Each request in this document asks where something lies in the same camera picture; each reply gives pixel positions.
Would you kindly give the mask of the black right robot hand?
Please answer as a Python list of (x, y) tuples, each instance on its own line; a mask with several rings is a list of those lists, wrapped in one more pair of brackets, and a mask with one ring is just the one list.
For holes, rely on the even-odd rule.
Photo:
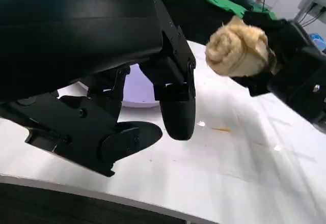
[(280, 70), (234, 81), (248, 88), (251, 96), (273, 93), (311, 124), (325, 127), (325, 54), (293, 20), (273, 20), (267, 13), (246, 11), (243, 21), (266, 33)]

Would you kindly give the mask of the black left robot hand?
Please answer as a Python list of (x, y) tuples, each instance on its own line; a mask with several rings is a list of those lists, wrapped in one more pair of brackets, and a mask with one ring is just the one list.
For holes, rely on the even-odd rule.
[(26, 143), (111, 177), (162, 137), (119, 122), (130, 66), (152, 82), (168, 135), (191, 138), (196, 60), (160, 0), (1, 0), (1, 117)]

